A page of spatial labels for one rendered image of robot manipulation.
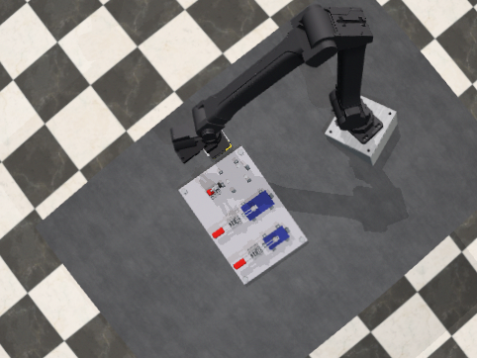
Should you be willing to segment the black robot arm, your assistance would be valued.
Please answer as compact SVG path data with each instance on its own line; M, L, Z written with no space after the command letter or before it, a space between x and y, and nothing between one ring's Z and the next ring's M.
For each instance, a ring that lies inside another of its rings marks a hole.
M330 93L336 126L362 144L383 128L360 97L366 44L373 42L362 9L318 7L322 6L308 6L291 20L293 29L280 44L223 90L198 103L192 109L194 120L170 129L174 151L184 164L202 149L209 153L218 147L220 130L233 115L289 72L303 63L318 67L336 53L336 94L335 89Z

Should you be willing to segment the blue rectangular block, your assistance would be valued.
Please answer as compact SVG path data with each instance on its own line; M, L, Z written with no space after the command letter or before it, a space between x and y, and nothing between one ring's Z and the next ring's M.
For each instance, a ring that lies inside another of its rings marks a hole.
M277 242L270 245L268 247L269 249L273 249L275 246L277 246L278 244L280 244L281 242L283 242L285 239L287 239L289 237L289 234L286 232L284 227L281 226L281 227L277 228L276 230L274 230L273 232L271 232L270 234L268 234L266 237L264 237L263 240L264 240L265 243L268 243L268 241L270 241L273 236L277 236L277 235L280 239ZM271 242L269 242L267 244L267 246L269 244L271 244L272 242L274 242L274 241L272 240Z
M255 205L257 205L257 209L254 212L250 213L251 210L249 209ZM272 201L272 199L269 197L266 191L263 191L240 208L243 210L244 213L249 210L245 213L245 215L250 213L249 215L247 215L247 218L251 221L273 205L274 202Z

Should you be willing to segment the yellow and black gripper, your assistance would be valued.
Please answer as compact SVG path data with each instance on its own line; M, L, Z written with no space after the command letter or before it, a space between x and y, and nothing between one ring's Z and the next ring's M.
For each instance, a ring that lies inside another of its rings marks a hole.
M224 133L222 131L220 132L221 132L221 136L219 140L216 142L218 147L216 147L214 150L209 152L209 155L212 157L212 159L217 158L219 155L221 155L222 153L224 153L225 151L227 151L228 149L232 147L230 142L224 136Z

